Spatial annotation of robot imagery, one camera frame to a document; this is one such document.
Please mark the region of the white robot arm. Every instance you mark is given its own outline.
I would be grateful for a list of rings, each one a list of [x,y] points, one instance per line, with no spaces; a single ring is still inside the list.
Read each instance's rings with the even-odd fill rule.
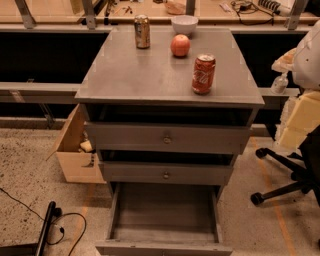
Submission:
[[[320,20],[297,45],[292,75],[296,85],[320,90]]]

